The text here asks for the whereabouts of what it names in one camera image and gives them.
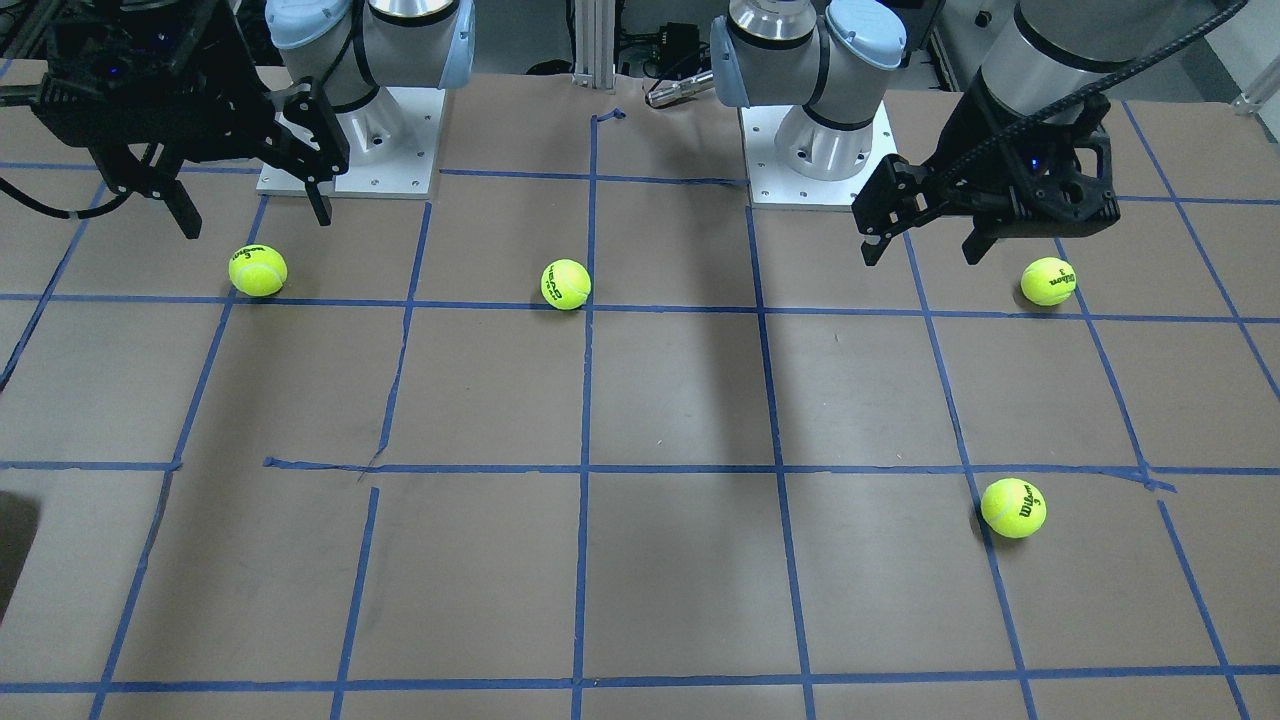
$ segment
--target light blue joint cap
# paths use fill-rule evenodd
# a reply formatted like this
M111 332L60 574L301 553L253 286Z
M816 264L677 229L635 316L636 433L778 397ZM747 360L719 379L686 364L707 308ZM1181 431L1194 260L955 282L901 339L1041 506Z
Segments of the light blue joint cap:
M351 10L351 0L266 0L271 45L297 50L333 29Z
M751 106L724 15L712 20L712 76L716 78L716 96L721 102L730 108Z
M475 5L471 0L462 0L453 24L449 55L444 59L444 70L440 73L442 90L463 87L471 82L471 65L476 56L475 28Z
M854 55L877 68L892 70L902 64L906 27L876 0L831 0L827 27Z

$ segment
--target yellow tennis ball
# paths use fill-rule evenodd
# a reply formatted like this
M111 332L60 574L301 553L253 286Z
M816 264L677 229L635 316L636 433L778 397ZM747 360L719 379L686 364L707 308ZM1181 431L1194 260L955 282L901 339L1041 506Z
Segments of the yellow tennis ball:
M279 292L289 277L284 258L265 245L246 245L227 263L227 274L236 290L250 297Z
M581 307L588 295L591 295L591 275L576 260L557 260L543 270L543 297L552 307Z
M1041 491L1019 478L996 480L982 493L982 519L1006 538L1034 533L1047 514Z
M1057 305L1075 292L1075 269L1061 258L1041 258L1023 270L1021 286L1036 305Z

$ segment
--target blue grid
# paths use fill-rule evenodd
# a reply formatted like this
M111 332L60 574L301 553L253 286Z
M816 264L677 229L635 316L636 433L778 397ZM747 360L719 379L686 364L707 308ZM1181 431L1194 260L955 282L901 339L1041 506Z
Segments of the blue grid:
M8 69L9 63L0 67L0 76ZM759 256L756 252L755 242L755 228L754 218L750 208L746 209L746 224L748 224L748 237L750 242L751 251L751 270L755 283L755 306L726 306L726 307L691 307L691 306L645 306L645 305L596 305L594 300L588 301L584 307L585 314L585 327L586 327L586 343L584 352L584 384L582 384L582 419L581 419L581 433L582 433L582 450L581 450L581 462L579 465L374 465L374 460L385 450L389 441L392 420L396 409L397 391L399 386L399 375L403 370L404 352L408 341L410 327L412 323L412 315L417 307L453 307L453 309L475 309L475 310L535 310L547 311L544 306L532 304L518 304L518 302L444 302L444 301L421 301L416 299L417 278L419 270L421 268L422 256L428 240L428 228L430 224L430 204L425 204L424 217L421 224L421 232L419 237L417 252L415 256L413 274L410 283L408 292L404 301L381 301L381 300L340 300L340 299L268 299L268 300L255 300L244 299L237 296L234 292L228 293L224 297L165 297L165 296L86 296L86 295L58 295L56 284L61 277L63 270L70 256L73 255L79 238L83 236L84 228L90 220L83 220L73 236L69 247L58 265L52 278L49 282L45 292L36 296L31 293L9 293L0 295L0 301L37 301L37 307L33 311L31 322L26 328L22 340L14 348L9 364L5 368L3 379L6 382L13 369L20 360L22 351L26 347L32 332L38 325L45 307L49 302L147 302L147 304L210 304L221 305L221 318L219 320L218 328L210 342L209 352L206 354L205 364L197 380L196 388L192 395L191 404L183 423L182 433L179 436L177 447L173 454L173 459L169 462L104 462L104 461L41 461L41 460L0 460L0 469L35 469L35 470L59 470L78 468L92 471L124 471L124 470L142 470L142 471L163 471L164 480L160 489L160 496L157 498L155 515L148 530L147 539L143 544L142 555L140 557L137 570L131 585L128 598L125 601L124 609L120 615L115 638L111 644L111 650L105 664L102 676L100 682L96 683L0 683L0 693L92 693L95 696L92 710L90 712L90 720L96 720L101 711L108 694L113 693L172 693L172 692L326 692L333 693L333 705L330 717L337 720L342 715L343 697L346 693L351 692L388 692L388 691L460 691L460 689L548 689L548 691L564 691L572 692L572 720L580 720L581 717L581 697L582 689L586 687L593 688L623 688L623 687L643 687L643 688L659 688L659 687L739 687L739 685L800 685L804 689L805 697L805 715L808 720L815 720L815 708L813 700L813 688L815 685L832 685L832 684L886 684L886 683L952 683L952 682L1018 682L1027 708L1029 720L1037 720L1037 711L1034 697L1030 688L1032 680L1055 680L1055 679L1084 679L1084 678L1149 678L1149 676L1221 676L1226 680L1231 696L1236 703L1236 708L1243 720L1249 719L1249 712L1244 705L1243 696L1240 694L1239 685L1236 683L1238 676L1243 675L1280 675L1280 664L1277 665L1231 665L1226 652L1221 644L1221 639L1217 634L1210 610L1204 598L1199 591L1199 585L1196 580L1196 575L1190 566L1189 560L1183 550L1181 541L1174 527L1172 518L1169 512L1167 506L1162 500L1157 501L1157 507L1161 512L1165 528L1167 529L1170 542L1174 546L1175 553L1185 575L1188 587L1192 596L1196 600L1197 607L1204 623L1206 632L1211 639L1215 653L1217 656L1217 665L1176 665L1176 666L1130 666L1130 667L1055 667L1055 669L1028 669L1023 661L1021 650L1018 641L1018 633L1014 624L1012 612L1009 606L1006 591L1004 587L1004 580L1000 573L998 556L995 552L992 544L991 533L984 524L979 524L983 534L983 542L986 547L986 553L988 559L988 565L992 574L992 580L996 587L997 598L1001 605L1001 611L1005 620L1006 632L1009 634L1010 650L1012 652L1015 667L1012 670L984 670L984 671L931 671L931 673L852 673L852 674L815 674L809 667L808 659L808 638L804 625L804 611L800 601L800 587L799 575L795 564L795 551L791 537L791 521L790 510L787 502L787 486L786 475L792 473L835 473L835 474L883 474L883 473L896 473L896 474L964 474L969 484L970 496L973 502L977 505L979 498L979 491L975 480L975 475L979 473L1085 473L1085 474L1103 474L1115 478L1143 483L1151 489L1165 489L1176 492L1172 484L1164 483L1152 478L1152 474L1160 475L1184 475L1184 474L1221 474L1221 475L1280 475L1280 468L1210 468L1210 466L1151 466L1146 461L1142 448L1134 430L1132 419L1129 418L1126 404L1121 393L1119 382L1115 378L1115 373L1111 369L1110 360L1107 357L1106 350L1103 348L1100 334L1097 333L1094 322L1096 320L1120 320L1120 322L1170 322L1170 323L1229 323L1236 325L1244 334L1251 351L1253 352L1260 369L1265 374L1267 382L1270 383L1272 392L1280 398L1280 387L1277 387L1274 374L1263 360L1261 352L1258 351L1253 338L1249 333L1249 325L1254 324L1280 324L1280 318L1249 318L1242 316L1231 301L1225 284L1219 277L1216 269L1208 258L1207 251L1201 242L1196 228L1192 225L1184 205L1187 204L1238 204L1238 205L1280 205L1280 200L1228 200L1228 199L1187 199L1179 197L1174 192L1164 169L1161 168L1155 152L1152 151L1149 143L1143 135L1143 131L1134 118L1132 110L1128 105L1124 105L1125 113L1128 114L1133 127L1138 132L1139 138L1143 142L1152 163L1156 165L1157 172L1166 190L1169 191L1169 197L1146 197L1146 196L1130 196L1124 197L1126 201L1135 202L1172 202L1187 225L1187 229L1196 242L1197 250L1201 254L1208 272L1215 279L1224 300L1230 310L1230 316L1178 316L1178 315L1096 315L1088 309L1083 293L1079 296L1080 313L987 313L987 311L948 311L948 310L932 310L928 305L928 299L924 291L924 283L920 275L919 264L915 256L915 250L911 243L911 238L908 236L905 238L906 252L910 260L913 277L916 286L916 292L920 300L920 309L817 309L817 307L767 307L764 305L762 279L760 279L760 265ZM671 184L745 184L744 181L726 179L726 178L691 178L691 179L673 179L673 178L646 178L646 177L631 177L631 176L602 176L598 173L598 126L602 122L623 118L625 115L621 110L614 110L603 117L591 118L591 165L589 174L558 174L558 173L517 173L517 172L493 172L493 170L458 170L458 169L445 169L442 170L443 174L460 174L460 176L486 176L486 177L504 177L504 178L557 178L557 179L579 179L586 181L590 188L590 202L589 202L589 227L588 227L588 268L594 274L595 265L595 232L596 232L596 190L600 182L641 182L641 183L671 183ZM24 169L49 169L49 170L93 170L91 165L59 165L59 164L32 164L32 163L0 163L0 168L24 168ZM220 173L237 173L237 174L252 174L256 170L250 168L193 168L188 172L220 172ZM101 197L102 188L99 190L95 202ZM262 199L257 215L253 220L252 229L250 232L247 242L253 242L257 234L259 227L262 220L268 205L268 199ZM1057 242L1059 252L1065 258L1065 249L1061 241ZM168 502L169 489L172 487L173 474L182 464L182 454L186 447L187 439L191 433L192 424L195 421L196 413L198 411L201 398L204 396L205 387L209 380L209 375L212 370L212 365L218 354L218 348L221 343L223 334L225 332L227 322L230 316L232 310L238 305L246 304L278 304L278 305L308 305L308 306L380 306L380 307L402 307L404 311L403 319L403 338L402 348L397 361L397 373L392 383L392 388L388 393L387 411L384 416L383 432L380 436L379 448L374 454L374 457L369 464L365 465L342 465L342 464L324 464L324 462L308 462L308 461L291 461L280 460L274 457L268 457L264 460L264 465L278 468L282 470L315 470L315 469L340 469L353 473L408 473L408 474L438 474L438 473L524 473L524 471L548 471L548 473L577 473L580 477L580 510L579 510L579 542L577 542L577 573L576 573L576 589L575 589L575 638L573 638L573 671L570 678L517 678L517 679L396 679L396 680L349 680L347 678L349 670L351 656L355 648L356 641L356 628L358 625L360 605L364 593L364 579L369 566L370 547L375 532L376 512L378 512L378 498L379 489L376 487L371 488L369 498L369 510L365 521L365 532L362 536L357 571L355 578L355 587L352 589L351 610L348 614L347 628L344 633L344 642L342 648L342 656L339 659L339 670L334 680L298 680L298 682L271 682L271 683L256 683L248 680L229 680L229 682L175 682L175 683L160 683L160 682L115 682L114 671L115 664L119 660L120 650L125 635L128 633L129 621L137 602L138 593L145 578L145 571L147 568L147 561L150 557L151 548L156 539L161 519L164 516L165 505ZM764 378L765 378L765 393L769 406L769 423L771 423L771 436L773 442L773 465L596 465L590 462L590 406L591 406L591 340L593 340L593 319L594 313L599 310L608 311L625 311L625 313L733 313L733 314L749 314L754 313L758 316L759 324L759 340L763 351L764 363ZM773 387L773 369L768 345L768 316L769 315L782 315L782 314L813 314L813 315L890 315L890 316L916 316L922 318L928 329L931 346L933 348L934 360L942 382L943 392L947 401L947 409L952 421L952 429L955 432L956 447L960 454L960 465L931 465L931 466L813 466L813 465L787 465L783 461L783 448L781 441L781 433L778 428L777 416L777 398ZM1116 402L1120 407L1121 415L1124 416L1125 427L1129 433L1130 442L1133 445L1135 455L1135 465L1133 466L1069 466L1069 465L975 465L969 460L968 450L964 441L964 432L960 425L959 413L955 405L955 400L951 392L951 384L947 375L946 361L942 355L941 343L938 342L934 320L937 318L1036 318L1042 320L1083 320L1089 327L1091 336L1093 337L1096 348L1098 351L1102 365L1107 373L1108 382L1115 393ZM774 674L774 675L751 675L751 676L724 676L724 675L705 675L705 676L627 676L627 678L599 678L588 680L584 676L584 650L582 641L585 634L585 597L586 597L586 551L588 551L588 507L589 507L589 480L591 473L772 473L777 478L778 484L778 501L781 511L782 523L782 537L786 552L786 564L788 574L788 584L792 600L792 612L795 620L796 630L796 643L800 660L800 673L799 674Z

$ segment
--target metal post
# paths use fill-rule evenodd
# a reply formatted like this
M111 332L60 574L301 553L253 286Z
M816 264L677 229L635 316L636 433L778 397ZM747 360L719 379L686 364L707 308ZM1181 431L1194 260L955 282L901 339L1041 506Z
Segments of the metal post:
M594 90L613 90L614 0L573 0L573 82Z
M1231 106L1235 108L1236 115L1256 115L1276 91L1280 91L1280 56L1271 60L1267 69L1231 101Z

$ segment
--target white mounting plate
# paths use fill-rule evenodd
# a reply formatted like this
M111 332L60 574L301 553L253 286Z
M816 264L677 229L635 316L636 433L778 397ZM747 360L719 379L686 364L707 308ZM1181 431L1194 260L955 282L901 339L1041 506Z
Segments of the white mounting plate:
M410 136L394 155L370 165L352 165L346 173L334 178L333 187L320 184L320 191L329 197L381 197L399 200L429 200L435 159L440 149L440 126L444 120L445 91L434 87L390 87L388 88L401 106L404 127ZM282 123L294 131L298 137L306 137L306 131L288 120ZM257 191L261 195L306 196L302 181L289 173L265 165L257 177Z
M742 108L742 146L746 151L746 176L751 181L751 205L774 210L838 210L849 211L854 197L867 184L881 159L897 152L888 113L881 102L872 120L876 136L872 152L856 176L846 181L818 181L801 176L783 163L773 147L773 137L790 105Z

